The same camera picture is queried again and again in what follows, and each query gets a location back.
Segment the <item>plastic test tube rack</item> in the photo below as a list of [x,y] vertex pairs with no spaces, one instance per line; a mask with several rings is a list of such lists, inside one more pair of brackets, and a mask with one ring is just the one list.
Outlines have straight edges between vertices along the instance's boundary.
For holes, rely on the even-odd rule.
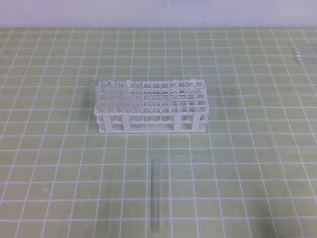
[[203,80],[90,82],[99,132],[204,132]]

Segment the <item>glass test tube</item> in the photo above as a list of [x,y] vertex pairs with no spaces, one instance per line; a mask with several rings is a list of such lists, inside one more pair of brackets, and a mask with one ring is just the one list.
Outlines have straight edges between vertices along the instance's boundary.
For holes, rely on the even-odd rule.
[[159,203],[159,163],[151,162],[151,219],[150,229],[157,233],[160,229],[160,203]]
[[118,92],[116,98],[116,111],[118,113],[124,112],[124,103],[125,103],[125,96],[126,96],[126,82],[119,81],[118,83]]
[[102,111],[108,112],[108,109],[107,109],[107,96],[109,92],[108,81],[101,81],[101,90],[103,94],[103,97],[101,98],[103,100]]
[[[134,81],[134,113],[142,112],[142,82]],[[137,120],[142,120],[142,116],[138,116]]]
[[117,81],[110,80],[108,82],[108,96],[107,96],[107,112],[113,113],[116,111],[115,100],[117,94]]

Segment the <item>white wall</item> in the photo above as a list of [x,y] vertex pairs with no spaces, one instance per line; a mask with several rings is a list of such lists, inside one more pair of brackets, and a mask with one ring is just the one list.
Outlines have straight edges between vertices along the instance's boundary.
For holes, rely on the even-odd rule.
[[317,26],[317,0],[3,0],[0,26]]

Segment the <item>table surface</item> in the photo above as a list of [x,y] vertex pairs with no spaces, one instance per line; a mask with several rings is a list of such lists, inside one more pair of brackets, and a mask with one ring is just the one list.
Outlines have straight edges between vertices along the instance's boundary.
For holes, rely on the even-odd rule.
[[[317,236],[317,67],[289,47],[308,42],[316,28],[0,29],[1,237]],[[206,133],[98,133],[90,80],[191,78]]]

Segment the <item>test tube rack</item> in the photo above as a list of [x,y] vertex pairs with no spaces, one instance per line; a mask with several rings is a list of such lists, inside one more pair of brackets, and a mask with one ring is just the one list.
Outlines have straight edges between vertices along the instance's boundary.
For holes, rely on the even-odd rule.
[[203,80],[142,81],[140,108],[134,81],[126,81],[131,110],[107,112],[103,85],[95,84],[95,116],[100,133],[204,132],[209,104]]

